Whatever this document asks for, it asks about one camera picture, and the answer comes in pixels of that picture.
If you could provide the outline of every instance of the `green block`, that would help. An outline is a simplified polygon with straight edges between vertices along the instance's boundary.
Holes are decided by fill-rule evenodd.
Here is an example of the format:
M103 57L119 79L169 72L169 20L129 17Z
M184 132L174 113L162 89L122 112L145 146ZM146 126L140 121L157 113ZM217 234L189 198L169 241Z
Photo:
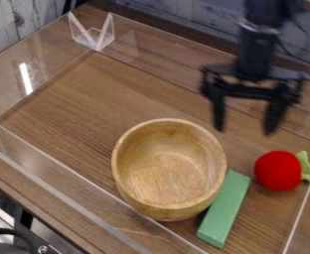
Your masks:
M225 247L249 184L249 177L228 172L221 193L201 224L198 237L219 248Z

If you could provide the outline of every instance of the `wooden tabletop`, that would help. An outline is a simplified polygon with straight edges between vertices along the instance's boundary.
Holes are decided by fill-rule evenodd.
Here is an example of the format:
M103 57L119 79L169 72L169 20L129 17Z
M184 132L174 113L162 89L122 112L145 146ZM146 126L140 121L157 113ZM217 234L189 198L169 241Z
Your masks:
M102 11L93 8L86 5L78 13L87 18L95 17L93 13L102 16ZM57 22L50 29L54 30L58 25ZM194 89L99 53L87 52L2 117L0 124L118 197L110 165L111 152L122 134L152 119L181 118L206 127L223 143L229 168L251 177L256 159L272 150L292 153L307 150L310 155L310 128L307 128L307 123L303 123L308 130L307 137L287 129L265 137L261 134L261 120L252 116L255 114L231 108L228 131L221 133L212 126L210 108L209 100ZM304 110L303 114L310 116L310 110ZM95 203L94 195L81 195L74 177L63 174L61 178L58 172L34 157L27 160L36 170L39 166L43 174L50 176L43 177L65 188L66 194L91 207L91 212L103 206ZM272 192L253 181L224 250L217 250L196 236L202 215L164 225L213 253L281 253L308 188L303 184L295 191ZM90 253L121 253L123 250L123 253L133 253L109 240L102 228L65 199L36 185L3 161L0 189L82 250Z

